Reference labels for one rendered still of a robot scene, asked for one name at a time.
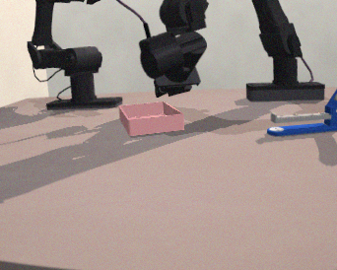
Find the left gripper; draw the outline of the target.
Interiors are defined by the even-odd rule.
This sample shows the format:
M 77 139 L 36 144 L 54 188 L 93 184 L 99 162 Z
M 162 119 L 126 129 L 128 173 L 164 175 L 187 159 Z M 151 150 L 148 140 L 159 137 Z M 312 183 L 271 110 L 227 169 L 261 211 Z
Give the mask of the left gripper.
M 191 85 L 198 86 L 201 81 L 196 69 L 196 65 L 194 67 L 182 67 L 181 69 L 172 71 L 154 79 L 156 97 L 159 98 L 165 94 L 168 94 L 168 96 L 171 97 L 174 95 L 190 92 L 192 89 Z M 192 68 L 194 68 L 193 71 Z M 192 73 L 190 74 L 190 72 Z

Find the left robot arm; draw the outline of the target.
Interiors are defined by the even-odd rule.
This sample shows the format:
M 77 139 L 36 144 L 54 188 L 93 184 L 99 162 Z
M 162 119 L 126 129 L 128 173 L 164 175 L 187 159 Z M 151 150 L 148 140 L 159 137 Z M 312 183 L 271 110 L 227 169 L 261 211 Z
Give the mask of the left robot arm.
M 250 91 L 325 89 L 325 85 L 318 82 L 298 81 L 296 57 L 303 57 L 301 43 L 279 0 L 251 1 L 257 14 L 263 48 L 268 57 L 275 58 L 274 80 L 272 83 L 247 83 L 246 87 Z M 196 31 L 207 28 L 205 12 L 208 5 L 207 0 L 163 1 L 160 19 L 167 31 L 139 42 L 141 65 L 148 77 L 156 79 L 198 63 L 207 42 Z

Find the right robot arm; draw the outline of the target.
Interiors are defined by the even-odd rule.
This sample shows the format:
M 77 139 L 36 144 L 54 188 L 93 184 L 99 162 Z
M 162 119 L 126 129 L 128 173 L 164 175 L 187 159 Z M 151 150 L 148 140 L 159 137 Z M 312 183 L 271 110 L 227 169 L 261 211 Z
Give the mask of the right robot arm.
M 35 0 L 34 33 L 32 41 L 27 41 L 27 48 L 35 70 L 65 69 L 64 76 L 70 77 L 72 99 L 52 101 L 47 103 L 46 107 L 116 105 L 122 102 L 122 97 L 95 96 L 94 73 L 99 72 L 102 62 L 102 55 L 95 46 L 66 48 L 67 51 L 64 51 L 65 49 L 52 39 L 53 7 L 54 3 Z M 45 51 L 37 49 L 37 46 L 44 46 L 45 50 L 59 51 Z

